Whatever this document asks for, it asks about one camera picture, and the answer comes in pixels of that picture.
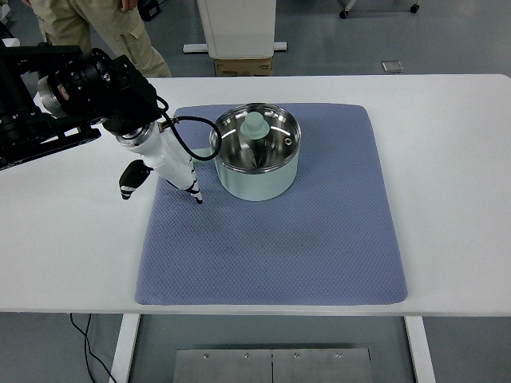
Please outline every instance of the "blue mat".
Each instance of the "blue mat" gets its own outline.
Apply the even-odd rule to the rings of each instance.
[[[216,120],[234,105],[183,108]],[[230,195],[213,162],[196,166],[198,205],[156,188],[136,300],[152,305],[376,305],[407,296],[378,151],[357,105],[282,104],[302,129],[298,173],[282,195]],[[191,148],[209,128],[181,123]]]

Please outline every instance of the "floor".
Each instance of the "floor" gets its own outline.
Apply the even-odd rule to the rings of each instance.
[[[7,26],[23,45],[41,41],[37,20],[19,0]],[[503,73],[511,76],[511,2],[359,0],[349,18],[347,0],[279,0],[275,76],[383,74],[381,61],[400,60],[405,73]],[[196,2],[168,0],[146,28],[174,77],[214,76],[208,55],[183,55],[182,45],[204,43]],[[111,53],[93,33],[93,45]],[[34,92],[34,79],[26,78]],[[87,316],[75,316],[85,328]],[[438,383],[511,381],[511,318],[425,318]],[[118,314],[94,315],[93,352],[110,366],[121,324]],[[144,316],[132,382],[172,381],[176,349],[222,346],[341,346],[377,349],[377,382],[413,381],[399,318],[276,318]],[[388,354],[383,350],[389,348]],[[97,381],[108,377],[90,362]],[[90,381],[84,342],[68,314],[0,314],[1,382]]]

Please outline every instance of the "white table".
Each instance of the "white table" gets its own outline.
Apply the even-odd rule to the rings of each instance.
[[[247,102],[363,106],[374,128],[408,298],[388,306],[138,305],[137,270],[156,175],[131,200],[122,200],[117,182],[134,157],[105,132],[80,148],[0,172],[0,310],[398,315],[410,321],[424,315],[511,315],[509,78],[151,82],[171,109]]]

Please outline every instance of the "black cable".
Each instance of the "black cable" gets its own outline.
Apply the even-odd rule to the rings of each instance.
[[[85,328],[85,337],[83,339],[83,352],[85,355],[85,364],[87,365],[87,372],[89,373],[90,380],[92,382],[94,382],[93,374],[90,371],[90,366],[89,366],[89,356],[87,354],[87,341],[89,339],[89,327],[90,327],[90,320],[92,319],[92,317],[93,317],[92,314],[89,314],[89,320],[87,321],[87,327]]]
[[[163,104],[163,108],[160,108],[160,110],[162,112],[167,112],[168,111],[168,104],[167,104],[167,101],[165,101],[163,98],[161,98],[160,96],[156,96],[156,99]]]
[[[168,126],[170,126],[170,129],[172,130],[172,132],[174,133],[174,136],[176,136],[177,138],[177,141],[180,143],[180,145],[183,147],[183,149],[190,155],[192,156],[193,158],[195,158],[196,160],[199,160],[199,161],[209,161],[209,160],[212,160],[213,158],[216,157],[216,155],[218,153],[220,153],[220,148],[222,146],[222,133],[220,132],[220,130],[218,129],[218,127],[215,125],[214,122],[206,119],[206,118],[202,118],[202,117],[195,117],[195,116],[179,116],[177,117],[177,120],[178,121],[183,121],[183,120],[191,120],[191,121],[198,121],[198,122],[203,122],[205,124],[208,124],[210,125],[213,130],[216,132],[216,136],[218,137],[217,139],[217,142],[216,142],[216,147],[215,147],[215,150],[213,151],[213,153],[210,155],[210,156],[205,156],[205,157],[202,157],[202,156],[198,156],[197,154],[195,154],[187,145],[186,143],[183,141],[183,139],[181,138],[181,136],[179,135],[177,129],[176,129],[176,126],[174,125],[174,123],[172,122],[172,120],[170,119],[170,117],[168,116],[168,114],[163,111],[162,112],[163,116],[165,117],[165,120],[167,121],[167,124]]]
[[[101,365],[103,366],[103,369],[105,369],[106,373],[109,375],[109,377],[112,378],[112,380],[114,381],[114,383],[117,383],[117,381],[115,380],[115,378],[112,376],[112,374],[110,373],[110,370],[108,369],[108,367],[105,365],[105,363],[103,363],[103,361],[97,357],[96,355],[94,355],[94,353],[92,352],[92,350],[90,349],[90,342],[89,342],[89,336],[88,336],[88,332],[89,332],[89,325],[90,325],[90,319],[92,317],[92,314],[89,314],[89,321],[87,322],[87,328],[85,330],[85,332],[77,326],[77,324],[74,322],[73,320],[73,313],[69,314],[69,317],[71,318],[71,323],[73,323],[73,326],[78,330],[80,331],[80,333],[84,336],[85,338],[85,344],[88,346],[89,348],[89,353],[90,355],[96,359],[97,361],[99,361],[101,363]],[[89,361],[87,359],[87,349],[85,348],[85,362],[87,364],[87,370],[89,371],[89,376],[90,376],[90,380],[93,381],[93,383],[96,383],[96,381],[93,379],[93,376],[90,372],[90,369],[89,369]]]

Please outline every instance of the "person's leg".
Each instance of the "person's leg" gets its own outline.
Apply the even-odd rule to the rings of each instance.
[[[39,27],[51,45],[78,45],[83,52],[91,50],[89,23],[67,0],[31,0]]]
[[[125,54],[146,77],[171,77],[163,57],[151,46],[138,10],[121,11],[119,0],[71,0],[116,55]]]

